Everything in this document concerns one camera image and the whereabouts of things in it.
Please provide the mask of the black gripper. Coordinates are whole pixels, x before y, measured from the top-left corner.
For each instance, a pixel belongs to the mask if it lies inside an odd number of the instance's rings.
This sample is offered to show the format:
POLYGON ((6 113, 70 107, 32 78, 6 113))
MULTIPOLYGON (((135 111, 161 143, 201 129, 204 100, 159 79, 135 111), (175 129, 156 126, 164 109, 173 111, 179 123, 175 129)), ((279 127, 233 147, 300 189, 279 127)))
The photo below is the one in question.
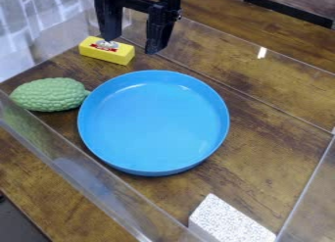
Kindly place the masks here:
POLYGON ((123 8, 148 12, 145 53, 168 46, 175 22, 181 18, 181 0, 94 0, 100 35, 111 41, 121 35, 123 8))

